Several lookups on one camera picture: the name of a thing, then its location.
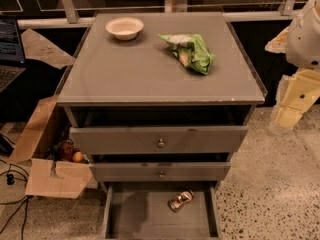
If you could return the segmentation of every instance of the green plastic bag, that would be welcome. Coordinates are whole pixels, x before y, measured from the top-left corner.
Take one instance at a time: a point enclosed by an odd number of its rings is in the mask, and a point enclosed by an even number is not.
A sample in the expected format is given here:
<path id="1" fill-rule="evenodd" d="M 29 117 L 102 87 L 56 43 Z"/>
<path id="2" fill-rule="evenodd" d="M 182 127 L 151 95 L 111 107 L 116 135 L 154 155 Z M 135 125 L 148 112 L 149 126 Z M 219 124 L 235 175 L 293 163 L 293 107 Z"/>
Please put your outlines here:
<path id="1" fill-rule="evenodd" d="M 173 54 L 185 68 L 191 68 L 201 74 L 208 74 L 216 56 L 210 52 L 201 35 L 159 35 L 168 44 Z"/>

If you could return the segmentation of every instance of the closed drawer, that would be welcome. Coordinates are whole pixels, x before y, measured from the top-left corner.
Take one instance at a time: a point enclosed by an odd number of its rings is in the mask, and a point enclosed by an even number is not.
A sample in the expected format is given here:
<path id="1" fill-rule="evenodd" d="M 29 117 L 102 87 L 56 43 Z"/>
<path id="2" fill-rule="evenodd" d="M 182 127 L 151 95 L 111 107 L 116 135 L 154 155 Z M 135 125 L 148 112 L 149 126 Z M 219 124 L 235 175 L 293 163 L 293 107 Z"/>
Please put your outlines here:
<path id="1" fill-rule="evenodd" d="M 70 134 L 87 154 L 233 153 L 246 126 L 71 128 Z"/>
<path id="2" fill-rule="evenodd" d="M 222 181 L 230 163 L 99 163 L 90 169 L 99 182 Z"/>
<path id="3" fill-rule="evenodd" d="M 222 239 L 214 183 L 111 183 L 102 239 Z M 183 190 L 193 200 L 173 212 L 168 201 Z"/>

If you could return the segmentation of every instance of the terrazzo floor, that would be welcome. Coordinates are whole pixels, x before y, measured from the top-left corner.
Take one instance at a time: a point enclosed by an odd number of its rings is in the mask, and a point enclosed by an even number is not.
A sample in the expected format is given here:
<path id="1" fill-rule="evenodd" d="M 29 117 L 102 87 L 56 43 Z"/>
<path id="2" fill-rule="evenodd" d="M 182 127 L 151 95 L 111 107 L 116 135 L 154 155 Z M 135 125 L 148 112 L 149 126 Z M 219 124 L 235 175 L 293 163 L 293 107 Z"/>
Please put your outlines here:
<path id="1" fill-rule="evenodd" d="M 256 109 L 231 169 L 217 189 L 223 239 L 319 240 L 320 106 L 313 106 L 286 135 L 268 130 L 271 109 Z M 16 140 L 23 124 L 0 127 L 1 133 Z M 19 165 L 30 168 L 30 162 Z M 7 168 L 0 163 L 0 173 Z M 2 175 L 0 202 L 23 197 L 24 188 L 24 181 L 8 186 Z M 98 190 L 86 190 L 75 200 L 34 197 L 28 202 L 23 239 L 97 239 L 104 205 L 104 194 Z M 0 205 L 0 232 L 18 206 Z M 21 239 L 24 214 L 22 205 L 0 234 L 1 240 Z"/>

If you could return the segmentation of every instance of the bowl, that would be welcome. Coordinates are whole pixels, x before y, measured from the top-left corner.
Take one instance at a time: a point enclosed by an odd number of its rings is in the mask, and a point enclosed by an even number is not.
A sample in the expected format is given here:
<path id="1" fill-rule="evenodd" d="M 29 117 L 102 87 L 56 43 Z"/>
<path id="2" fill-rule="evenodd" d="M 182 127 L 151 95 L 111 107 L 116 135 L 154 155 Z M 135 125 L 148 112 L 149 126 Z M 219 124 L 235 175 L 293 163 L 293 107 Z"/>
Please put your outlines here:
<path id="1" fill-rule="evenodd" d="M 135 38 L 142 29 L 143 22 L 130 17 L 116 18 L 109 21 L 106 25 L 106 30 L 122 41 Z"/>

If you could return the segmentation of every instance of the white robot part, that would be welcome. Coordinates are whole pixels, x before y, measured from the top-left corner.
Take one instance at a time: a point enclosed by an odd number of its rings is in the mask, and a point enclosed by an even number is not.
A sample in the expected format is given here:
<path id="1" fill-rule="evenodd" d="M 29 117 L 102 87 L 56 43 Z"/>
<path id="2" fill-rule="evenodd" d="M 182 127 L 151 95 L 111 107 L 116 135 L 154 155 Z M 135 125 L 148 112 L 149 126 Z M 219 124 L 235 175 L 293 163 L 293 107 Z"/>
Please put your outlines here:
<path id="1" fill-rule="evenodd" d="M 291 22 L 286 59 L 299 68 L 320 69 L 320 0 L 309 0 Z"/>

